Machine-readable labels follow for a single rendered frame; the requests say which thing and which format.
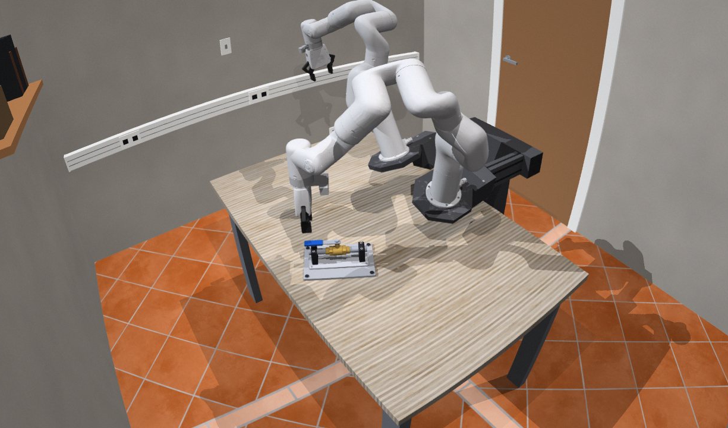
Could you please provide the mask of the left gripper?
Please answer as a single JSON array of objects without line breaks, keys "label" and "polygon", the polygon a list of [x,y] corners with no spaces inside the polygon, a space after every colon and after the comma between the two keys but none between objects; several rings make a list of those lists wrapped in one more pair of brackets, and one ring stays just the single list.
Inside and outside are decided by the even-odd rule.
[{"label": "left gripper", "polygon": [[[291,186],[291,184],[290,184]],[[311,188],[306,187],[294,187],[294,198],[295,198],[295,216],[301,217],[301,230],[302,233],[312,233],[310,221],[312,221],[311,212]],[[303,223],[302,223],[303,222]]]}]

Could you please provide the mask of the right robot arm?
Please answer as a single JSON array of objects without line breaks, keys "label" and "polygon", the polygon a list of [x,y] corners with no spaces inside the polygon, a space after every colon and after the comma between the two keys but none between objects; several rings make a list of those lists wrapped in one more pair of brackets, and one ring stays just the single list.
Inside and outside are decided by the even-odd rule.
[{"label": "right robot arm", "polygon": [[[352,80],[362,71],[370,70],[388,62],[390,46],[380,33],[390,32],[397,26],[397,17],[393,11],[372,0],[347,2],[329,12],[328,17],[320,21],[316,22],[315,19],[303,21],[301,30],[305,45],[298,48],[299,52],[303,54],[306,48],[321,47],[323,45],[321,36],[336,32],[353,22],[355,22],[356,31],[365,43],[366,51],[365,61],[355,66],[348,73],[346,87],[346,104],[348,108],[355,102]],[[412,141],[412,137],[401,139],[392,110],[390,115],[373,130],[381,151],[379,155],[381,162],[393,162],[409,153],[407,144]]]}]

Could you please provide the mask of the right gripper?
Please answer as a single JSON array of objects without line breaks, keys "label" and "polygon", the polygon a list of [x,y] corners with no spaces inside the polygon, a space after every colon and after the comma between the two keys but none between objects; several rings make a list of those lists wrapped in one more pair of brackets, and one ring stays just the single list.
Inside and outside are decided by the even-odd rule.
[{"label": "right gripper", "polygon": [[[324,44],[315,49],[305,49],[305,55],[307,63],[303,66],[302,70],[310,74],[310,80],[316,81],[314,70],[324,65],[327,65],[328,72],[333,74],[333,62],[336,56],[329,54]],[[307,67],[309,70],[307,70]]]}]

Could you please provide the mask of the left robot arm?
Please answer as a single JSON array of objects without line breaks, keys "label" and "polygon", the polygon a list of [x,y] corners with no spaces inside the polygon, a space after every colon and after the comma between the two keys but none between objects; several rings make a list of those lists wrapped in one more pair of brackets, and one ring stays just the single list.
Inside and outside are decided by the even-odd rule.
[{"label": "left robot arm", "polygon": [[466,178],[461,179],[462,169],[479,171],[488,160],[488,136],[480,125],[461,113],[455,94],[447,90],[435,92],[423,62],[413,58],[376,66],[357,75],[352,80],[355,102],[320,143],[311,148],[307,139],[292,139],[286,144],[291,186],[319,186],[321,196],[329,195],[328,172],[324,171],[390,115],[386,86],[393,84],[398,85],[409,113],[431,118],[437,132],[433,178],[426,188],[426,197],[442,209],[456,206],[461,201],[461,186],[467,182]]}]

